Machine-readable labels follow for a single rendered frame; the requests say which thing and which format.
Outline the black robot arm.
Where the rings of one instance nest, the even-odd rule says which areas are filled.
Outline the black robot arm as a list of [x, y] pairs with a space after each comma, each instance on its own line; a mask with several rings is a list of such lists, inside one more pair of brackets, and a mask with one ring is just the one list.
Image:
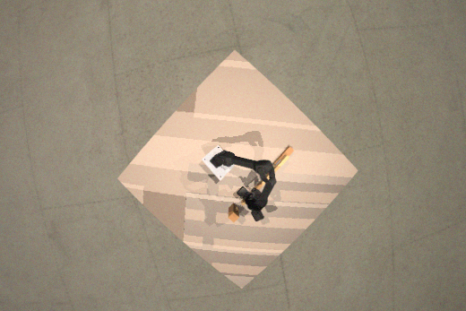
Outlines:
[[[275, 178], [275, 170], [272, 163], [269, 160], [250, 160], [242, 157], [236, 156], [231, 151], [221, 151], [218, 152], [210, 159], [210, 163], [218, 168], [221, 165], [230, 167], [233, 164], [243, 167], [250, 168], [255, 171], [255, 173], [260, 174], [262, 181], [265, 183], [263, 191], [260, 192], [258, 189], [254, 188], [251, 192], [251, 196], [247, 201], [247, 208], [251, 210], [251, 214], [255, 221], [263, 219], [263, 213], [261, 210], [268, 203], [268, 197], [276, 185], [277, 180]], [[269, 179], [266, 177], [266, 174], [269, 172]]]

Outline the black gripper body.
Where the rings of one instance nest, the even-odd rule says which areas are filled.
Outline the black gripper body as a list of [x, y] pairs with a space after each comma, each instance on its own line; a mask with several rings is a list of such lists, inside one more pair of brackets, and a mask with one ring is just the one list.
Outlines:
[[[253, 198], [250, 194], [247, 193], [247, 189], [242, 186], [238, 191], [237, 191], [237, 195], [239, 195], [240, 197], [243, 196], [243, 198], [246, 200], [250, 199], [250, 198]], [[254, 199], [254, 198], [253, 198]], [[246, 201], [246, 204], [247, 204], [247, 201]]]

